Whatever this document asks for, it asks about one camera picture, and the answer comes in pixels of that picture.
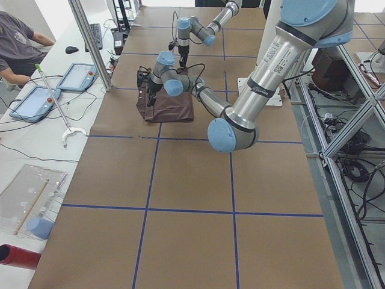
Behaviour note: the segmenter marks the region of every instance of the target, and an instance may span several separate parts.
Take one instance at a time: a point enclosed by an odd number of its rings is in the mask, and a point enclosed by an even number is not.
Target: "person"
[[[35,64],[41,63],[46,55],[33,47],[30,40],[43,46],[55,44],[18,18],[0,11],[0,76],[12,84],[26,84]]]

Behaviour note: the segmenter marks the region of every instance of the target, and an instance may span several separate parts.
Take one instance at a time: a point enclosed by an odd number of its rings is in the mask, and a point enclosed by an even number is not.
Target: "robot arm label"
[[[273,42],[267,50],[262,61],[269,69],[278,75],[285,75],[291,64],[297,59],[298,53],[289,47]]]

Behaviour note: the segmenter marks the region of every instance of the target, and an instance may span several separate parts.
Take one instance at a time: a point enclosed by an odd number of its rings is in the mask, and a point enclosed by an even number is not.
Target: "robotic arm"
[[[205,45],[210,46],[215,41],[215,35],[220,31],[221,27],[236,16],[242,6],[242,0],[223,0],[223,2],[227,2],[226,7],[207,27],[204,27],[196,16],[178,19],[178,35],[176,40],[170,42],[168,50],[172,50],[175,46],[178,47],[180,67],[186,67],[190,47],[190,33],[193,33]]]
[[[173,67],[175,57],[168,51],[159,54],[150,74],[150,93],[156,93],[162,85],[169,96],[191,92],[216,117],[208,127],[209,142],[215,150],[249,148],[258,140],[258,114],[301,53],[348,42],[353,12],[354,0],[283,0],[276,37],[234,106],[218,97],[202,79],[178,74]]]

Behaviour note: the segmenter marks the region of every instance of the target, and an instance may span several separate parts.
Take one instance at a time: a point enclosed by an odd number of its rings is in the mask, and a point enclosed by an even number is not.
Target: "white wall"
[[[56,39],[35,0],[1,0],[1,8],[19,18],[33,30]]]
[[[35,0],[56,39],[74,19],[68,0]]]
[[[356,0],[355,12],[378,13],[385,11],[384,0]]]

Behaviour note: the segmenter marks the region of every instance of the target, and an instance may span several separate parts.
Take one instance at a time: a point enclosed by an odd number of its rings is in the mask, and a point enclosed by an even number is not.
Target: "metal pole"
[[[106,91],[110,91],[112,88],[111,80],[107,74],[102,56],[100,55],[99,50],[95,44],[90,24],[87,21],[87,16],[84,13],[80,0],[68,0],[68,2],[71,6],[72,13],[75,17],[76,23],[78,24],[80,33],[83,36],[84,42],[90,51],[91,58],[96,66],[100,78],[103,81],[104,87],[106,88]]]

